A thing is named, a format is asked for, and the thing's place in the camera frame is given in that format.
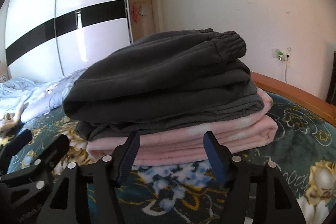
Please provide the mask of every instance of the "wall socket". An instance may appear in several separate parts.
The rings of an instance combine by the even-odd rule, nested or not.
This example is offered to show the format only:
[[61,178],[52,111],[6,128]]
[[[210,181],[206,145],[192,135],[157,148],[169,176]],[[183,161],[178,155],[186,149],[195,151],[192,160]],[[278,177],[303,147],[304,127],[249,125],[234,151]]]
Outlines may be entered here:
[[292,58],[291,58],[291,54],[288,53],[288,52],[280,51],[280,50],[277,49],[277,48],[272,49],[272,57],[273,57],[273,58],[276,58],[276,59],[279,59],[279,57],[278,57],[278,52],[282,52],[282,53],[283,53],[283,60],[282,60],[282,61],[287,61],[288,63],[291,62],[291,60],[292,60]]

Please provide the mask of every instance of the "crumpled light blue sheet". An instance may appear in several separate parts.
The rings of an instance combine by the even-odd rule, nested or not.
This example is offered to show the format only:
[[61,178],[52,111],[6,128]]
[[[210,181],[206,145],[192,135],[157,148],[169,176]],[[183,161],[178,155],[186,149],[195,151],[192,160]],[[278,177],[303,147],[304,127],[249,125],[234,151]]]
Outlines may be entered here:
[[74,82],[86,69],[77,70],[53,82],[36,83],[22,77],[14,77],[0,84],[0,119],[13,113],[21,103],[26,104],[21,121],[23,123],[47,114],[63,104]]

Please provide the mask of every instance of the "sliding wardrobe door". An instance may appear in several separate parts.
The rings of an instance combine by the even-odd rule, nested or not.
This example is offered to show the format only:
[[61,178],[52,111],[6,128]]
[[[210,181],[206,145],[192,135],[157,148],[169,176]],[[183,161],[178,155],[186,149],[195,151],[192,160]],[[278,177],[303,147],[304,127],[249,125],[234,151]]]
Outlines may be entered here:
[[56,0],[56,36],[65,74],[130,45],[125,0]]
[[54,16],[55,0],[10,0],[5,47],[12,77],[52,81],[63,75]]

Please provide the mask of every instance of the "folded pink fleece blanket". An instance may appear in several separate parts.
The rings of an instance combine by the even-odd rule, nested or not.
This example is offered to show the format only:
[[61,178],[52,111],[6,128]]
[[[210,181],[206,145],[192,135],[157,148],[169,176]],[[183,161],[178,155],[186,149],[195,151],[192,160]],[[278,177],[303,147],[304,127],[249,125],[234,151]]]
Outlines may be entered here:
[[[206,160],[203,135],[207,131],[212,131],[219,143],[226,145],[231,153],[271,143],[278,125],[265,114],[272,107],[273,101],[259,88],[258,94],[265,106],[261,111],[249,116],[142,135],[134,165],[160,166]],[[104,155],[110,155],[118,145],[124,144],[126,139],[126,137],[97,139],[89,142],[86,150],[93,160],[97,161]]]

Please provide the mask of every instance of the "metal bolt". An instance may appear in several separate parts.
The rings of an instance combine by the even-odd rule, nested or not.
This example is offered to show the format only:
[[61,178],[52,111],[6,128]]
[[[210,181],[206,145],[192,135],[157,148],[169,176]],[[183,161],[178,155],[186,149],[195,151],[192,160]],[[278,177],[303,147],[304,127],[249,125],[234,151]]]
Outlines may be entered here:
[[44,185],[45,185],[44,181],[40,180],[40,181],[37,182],[36,188],[37,189],[42,189],[44,187]]
[[37,160],[35,160],[35,161],[34,161],[34,165],[39,165],[39,164],[41,163],[41,161],[42,161],[41,159],[37,159]]
[[232,160],[233,160],[234,162],[240,162],[240,161],[242,161],[241,157],[239,157],[239,156],[233,156],[233,157],[232,157]]
[[108,162],[110,160],[112,160],[112,156],[111,155],[106,155],[106,156],[103,157],[103,161],[104,162]]
[[69,169],[73,169],[73,168],[76,167],[76,165],[77,165],[77,164],[76,164],[74,161],[72,161],[72,162],[68,163],[68,168],[69,168]]
[[277,164],[273,161],[269,161],[268,166],[271,167],[271,168],[275,168],[275,167],[277,167]]

